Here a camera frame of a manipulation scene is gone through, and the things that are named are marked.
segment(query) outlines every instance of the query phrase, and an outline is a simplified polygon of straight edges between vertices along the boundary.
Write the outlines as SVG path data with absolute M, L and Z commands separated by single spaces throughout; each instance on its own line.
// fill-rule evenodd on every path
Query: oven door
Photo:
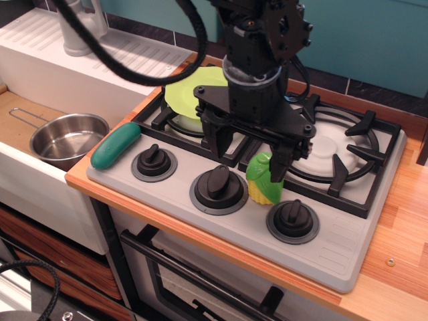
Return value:
M 236 291 L 238 288 L 226 286 L 223 280 L 177 256 L 168 249 L 162 233 L 154 239 L 157 233 L 157 228 L 146 225 L 138 235 L 123 231 L 120 240 L 145 256 L 156 298 L 166 307 L 189 321 L 283 320 L 274 316 L 284 296 L 279 288 L 272 286 L 258 304 L 241 292 L 242 287 Z
M 171 320 L 350 321 L 121 211 L 110 212 L 140 300 Z

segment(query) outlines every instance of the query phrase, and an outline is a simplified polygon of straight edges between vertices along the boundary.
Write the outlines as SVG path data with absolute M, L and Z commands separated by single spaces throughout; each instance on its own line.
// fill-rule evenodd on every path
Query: oven window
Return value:
M 171 310 L 185 314 L 187 320 L 253 320 L 167 268 L 147 261 L 158 300 Z

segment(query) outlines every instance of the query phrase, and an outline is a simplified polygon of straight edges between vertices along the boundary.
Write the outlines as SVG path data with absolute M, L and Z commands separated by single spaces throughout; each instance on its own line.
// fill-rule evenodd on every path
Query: wooden drawer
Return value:
M 24 254 L 18 250 L 15 250 L 16 254 L 20 259 L 33 259 L 31 256 Z M 52 279 L 51 274 L 45 269 L 40 269 L 38 267 L 28 267 L 30 274 L 39 280 L 40 282 L 47 284 L 50 287 L 54 286 L 54 280 Z M 60 290 L 64 294 L 71 296 L 81 303 L 95 308 L 106 315 L 112 317 L 118 321 L 131 321 L 130 314 L 128 310 L 121 305 L 114 303 L 108 298 L 100 295 L 98 292 L 93 289 L 81 284 L 75 279 L 71 278 L 67 274 L 56 270 L 58 276 L 60 277 Z
M 94 260 L 19 216 L 13 210 L 0 206 L 0 228 L 4 233 L 36 252 L 48 263 L 71 273 L 111 298 L 122 299 L 107 264 Z

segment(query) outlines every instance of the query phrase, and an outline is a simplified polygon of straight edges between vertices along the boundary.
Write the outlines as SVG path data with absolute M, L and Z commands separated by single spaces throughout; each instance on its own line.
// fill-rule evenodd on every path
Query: toy stove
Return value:
M 407 138 L 399 125 L 379 120 L 374 112 L 343 110 L 315 95 L 293 108 L 312 120 L 316 135 L 308 159 L 294 161 L 289 169 L 279 205 L 261 205 L 248 197 L 246 167 L 259 152 L 269 152 L 268 145 L 236 134 L 226 155 L 216 159 L 206 147 L 200 122 L 173 112 L 163 93 L 133 120 L 141 127 L 140 139 L 109 169 L 89 166 L 87 174 L 285 268 L 349 292 Z M 153 163 L 164 170 L 150 174 Z M 228 177 L 233 182 L 226 184 Z M 285 212 L 289 222 L 280 214 Z M 296 221 L 297 212 L 304 218 Z M 298 232 L 284 236 L 284 225 L 297 226 Z

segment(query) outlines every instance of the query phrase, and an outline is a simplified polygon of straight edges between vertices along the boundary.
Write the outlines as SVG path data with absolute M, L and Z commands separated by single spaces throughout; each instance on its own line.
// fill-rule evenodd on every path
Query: oven door handle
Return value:
M 145 257 L 176 273 L 178 276 L 181 276 L 196 286 L 203 288 L 213 296 L 241 310 L 252 318 L 255 318 L 255 320 L 281 321 L 273 315 L 284 296 L 284 293 L 280 289 L 271 287 L 271 290 L 268 292 L 261 306 L 258 307 L 153 246 L 151 244 L 151 239 L 156 235 L 157 231 L 158 229 L 151 225 L 147 225 L 138 236 L 135 236 L 129 232 L 129 230 L 124 230 L 120 234 L 120 240 Z

